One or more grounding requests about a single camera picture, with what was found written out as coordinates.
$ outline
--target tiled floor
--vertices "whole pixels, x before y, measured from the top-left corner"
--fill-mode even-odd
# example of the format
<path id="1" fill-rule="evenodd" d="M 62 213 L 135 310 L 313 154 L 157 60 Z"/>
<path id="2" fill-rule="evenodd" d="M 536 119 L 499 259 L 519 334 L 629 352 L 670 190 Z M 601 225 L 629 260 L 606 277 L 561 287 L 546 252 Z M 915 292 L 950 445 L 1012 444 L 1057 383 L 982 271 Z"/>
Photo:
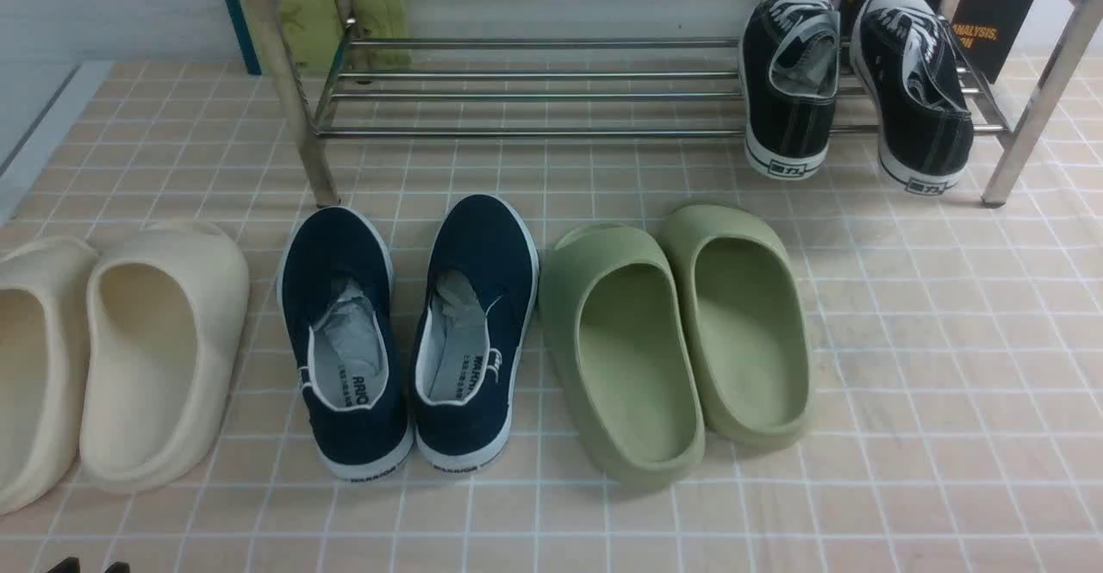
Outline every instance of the tiled floor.
<path id="1" fill-rule="evenodd" d="M 1021 105 L 1040 66 L 1013 61 L 1002 92 Z M 988 139 L 938 200 L 890 187 L 863 139 L 836 140 L 823 172 L 793 185 L 753 173 L 738 142 L 331 146 L 345 200 L 389 236 L 405 348 L 427 247 L 464 193 L 501 193 L 542 244 L 599 219 L 655 229 L 689 198 L 771 222 L 815 349 L 814 429 L 764 455 L 710 438 L 693 478 L 640 497 L 582 455 L 538 325 L 513 435 L 493 466 L 457 480 L 415 455 L 379 484 L 333 481 L 271 291 L 285 240 L 312 204 L 270 87 L 221 64 L 119 65 L 0 227 L 0 251 L 51 234 L 105 248 L 165 217 L 219 223 L 253 276 L 239 374 L 206 461 L 135 497 L 103 494 L 75 471 L 0 518 L 0 569 L 42 571 L 77 554 L 92 571 L 119 559 L 136 573 L 1097 571 L 1101 97 L 1103 60 L 1089 60 L 997 211 L 976 204 L 998 157 Z M 697 115 L 668 104 L 566 109 L 392 104 L 371 118 L 727 118 L 721 104 Z"/>

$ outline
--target green slide sandal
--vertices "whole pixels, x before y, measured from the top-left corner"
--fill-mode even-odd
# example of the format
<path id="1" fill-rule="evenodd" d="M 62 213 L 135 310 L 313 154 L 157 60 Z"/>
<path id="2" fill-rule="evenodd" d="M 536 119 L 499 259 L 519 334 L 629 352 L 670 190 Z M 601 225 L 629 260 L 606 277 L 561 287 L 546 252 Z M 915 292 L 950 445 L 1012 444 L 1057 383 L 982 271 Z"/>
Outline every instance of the green slide sandal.
<path id="1" fill-rule="evenodd" d="M 690 205 L 658 243 L 678 284 L 705 422 L 738 444 L 795 443 L 811 415 L 804 319 L 785 248 L 750 213 Z"/>
<path id="2" fill-rule="evenodd" d="M 689 474 L 705 426 L 674 276 L 655 240 L 610 224 L 568 233 L 545 257 L 539 309 L 593 464 L 641 489 Z"/>

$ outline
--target shoe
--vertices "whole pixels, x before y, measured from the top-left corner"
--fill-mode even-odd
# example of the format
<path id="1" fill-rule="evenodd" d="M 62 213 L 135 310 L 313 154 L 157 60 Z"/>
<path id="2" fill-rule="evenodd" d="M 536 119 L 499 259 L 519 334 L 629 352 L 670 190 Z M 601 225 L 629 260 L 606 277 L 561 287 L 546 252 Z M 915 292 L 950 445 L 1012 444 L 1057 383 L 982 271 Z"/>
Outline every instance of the shoe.
<path id="1" fill-rule="evenodd" d="M 42 497 L 76 456 L 95 263 L 96 251 L 72 237 L 0 259 L 0 514 Z"/>
<path id="2" fill-rule="evenodd" d="M 831 0 L 761 0 L 739 42 L 751 168 L 807 179 L 827 157 L 838 95 L 838 12 Z"/>
<path id="3" fill-rule="evenodd" d="M 88 278 L 81 469 L 107 491 L 175 480 L 218 435 L 249 298 L 245 256 L 207 222 L 154 224 Z"/>
<path id="4" fill-rule="evenodd" d="M 596 467 L 645 490 L 693 471 L 705 425 L 674 276 L 651 235 L 618 224 L 564 235 L 540 277 L 540 326 Z"/>
<path id="5" fill-rule="evenodd" d="M 973 146 L 945 26 L 925 0 L 866 0 L 850 41 L 850 64 L 877 105 L 878 156 L 914 194 L 957 184 Z"/>
<path id="6" fill-rule="evenodd" d="M 383 237 L 328 206 L 291 235 L 277 275 L 302 399 L 322 463 L 344 480 L 397 469 L 414 445 L 394 332 L 395 270 Z"/>
<path id="7" fill-rule="evenodd" d="M 468 197 L 441 224 L 415 338 L 413 397 L 418 449 L 437 469 L 475 471 L 505 447 L 538 276 L 536 244 L 504 201 Z"/>
<path id="8" fill-rule="evenodd" d="M 658 232 L 674 269 L 705 424 L 782 448 L 804 433 L 812 383 L 804 317 L 781 240 L 750 213 L 682 208 Z"/>

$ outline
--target black object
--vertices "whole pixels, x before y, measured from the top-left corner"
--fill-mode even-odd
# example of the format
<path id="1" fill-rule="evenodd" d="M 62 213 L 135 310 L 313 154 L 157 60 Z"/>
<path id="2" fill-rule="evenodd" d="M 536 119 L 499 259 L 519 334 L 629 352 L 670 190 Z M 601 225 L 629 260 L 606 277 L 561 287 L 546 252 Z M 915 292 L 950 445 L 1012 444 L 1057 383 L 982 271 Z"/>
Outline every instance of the black object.
<path id="1" fill-rule="evenodd" d="M 840 0 L 843 33 L 847 34 L 866 0 Z M 927 0 L 939 10 L 942 0 Z M 954 34 L 979 73 L 996 82 L 1034 0 L 960 0 L 954 12 Z"/>
<path id="2" fill-rule="evenodd" d="M 850 57 L 877 105 L 881 167 L 915 194 L 953 188 L 973 145 L 951 41 L 923 0 L 867 0 L 855 22 Z"/>
<path id="3" fill-rule="evenodd" d="M 961 0 L 954 12 L 954 34 L 970 62 L 996 82 L 1034 0 Z"/>
<path id="4" fill-rule="evenodd" d="M 46 573 L 81 573 L 81 559 L 68 556 Z M 130 565 L 126 562 L 115 562 L 104 573 L 130 573 Z"/>
<path id="5" fill-rule="evenodd" d="M 761 0 L 739 43 L 751 167 L 774 179 L 823 165 L 838 95 L 838 24 L 829 0 Z M 806 77 L 810 67 L 822 68 Z M 785 84 L 784 76 L 801 79 Z"/>
<path id="6" fill-rule="evenodd" d="M 390 329 L 393 275 L 386 246 L 371 222 L 351 209 L 329 206 L 308 217 L 291 236 L 277 278 L 277 297 L 299 364 L 302 397 L 315 443 L 329 468 L 346 480 L 386 476 L 406 458 L 413 445 L 400 362 Z M 350 282 L 362 293 L 362 298 L 351 306 L 364 310 L 339 316 L 363 314 L 367 321 L 374 317 L 373 333 L 378 330 L 374 349 L 384 357 L 373 364 L 386 368 L 360 376 L 365 372 L 363 367 L 357 370 L 331 357 L 318 368 L 338 372 L 312 372 L 310 339 L 320 332 L 311 326 L 332 311 Z M 366 376 L 378 379 L 365 382 Z"/>
<path id="7" fill-rule="evenodd" d="M 437 288 L 448 272 L 470 284 L 485 316 L 485 350 L 471 360 L 476 375 L 461 378 L 457 400 L 436 401 L 427 390 L 445 364 L 448 315 Z M 411 394 L 418 448 L 435 467 L 474 471 L 505 446 L 521 343 L 536 301 L 536 246 L 521 216 L 484 194 L 461 200 L 437 233 L 429 259 L 426 307 L 415 337 Z"/>

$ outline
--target stainless steel rack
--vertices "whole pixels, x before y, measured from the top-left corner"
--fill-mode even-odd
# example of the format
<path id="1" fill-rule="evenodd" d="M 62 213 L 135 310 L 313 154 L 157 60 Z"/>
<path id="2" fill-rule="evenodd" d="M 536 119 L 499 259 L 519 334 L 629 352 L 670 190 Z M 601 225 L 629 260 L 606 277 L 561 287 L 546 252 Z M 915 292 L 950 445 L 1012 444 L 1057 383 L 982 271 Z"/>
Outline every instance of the stainless steel rack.
<path id="1" fill-rule="evenodd" d="M 957 0 L 944 0 L 949 14 Z M 1036 89 L 1018 118 L 1008 118 L 983 75 L 965 57 L 959 45 L 959 67 L 962 87 L 976 103 L 984 123 L 975 125 L 978 135 L 995 136 L 1004 148 L 996 170 L 985 188 L 982 201 L 988 206 L 1007 202 L 1015 182 L 1026 166 L 1042 129 L 1057 108 L 1058 99 L 1068 86 L 1095 29 L 1103 20 L 1103 0 L 1069 0 L 1073 12 L 1065 23 L 1057 45 L 1038 79 Z M 732 49 L 737 38 L 708 36 L 690 39 L 382 39 L 361 35 L 350 0 L 338 0 L 339 11 L 346 20 L 344 35 L 336 50 L 315 110 L 302 89 L 302 82 L 283 41 L 275 0 L 245 0 L 254 21 L 254 38 L 266 54 L 265 72 L 271 75 L 283 106 L 288 127 L 298 146 L 307 178 L 319 205 L 336 204 L 339 193 L 325 161 L 326 139 L 370 138 L 536 138 L 536 139 L 606 139 L 606 138 L 726 138 L 740 137 L 742 127 L 732 128 L 428 128 L 428 127 L 335 127 L 333 115 L 343 102 L 700 102 L 739 98 L 737 92 L 460 92 L 365 89 L 356 83 L 390 82 L 535 82 L 535 81 L 675 81 L 733 79 L 736 71 L 372 71 L 362 65 L 364 50 L 625 50 L 625 49 Z M 847 88 L 844 94 L 858 91 Z M 877 125 L 837 125 L 833 134 L 875 134 Z"/>

